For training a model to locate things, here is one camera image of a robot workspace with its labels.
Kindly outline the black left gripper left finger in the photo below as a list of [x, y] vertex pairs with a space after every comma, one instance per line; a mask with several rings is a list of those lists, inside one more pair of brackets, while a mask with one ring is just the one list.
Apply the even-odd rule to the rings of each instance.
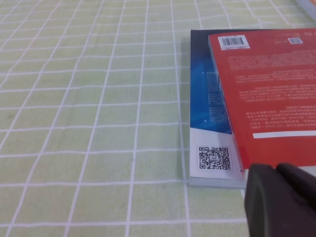
[[276, 167], [251, 165], [244, 208], [251, 237], [316, 235], [316, 211], [295, 193]]

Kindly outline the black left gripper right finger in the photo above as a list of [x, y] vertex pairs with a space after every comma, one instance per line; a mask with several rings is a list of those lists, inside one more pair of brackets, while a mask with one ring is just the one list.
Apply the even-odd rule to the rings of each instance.
[[289, 163], [279, 163], [276, 171], [309, 207], [316, 210], [316, 177]]

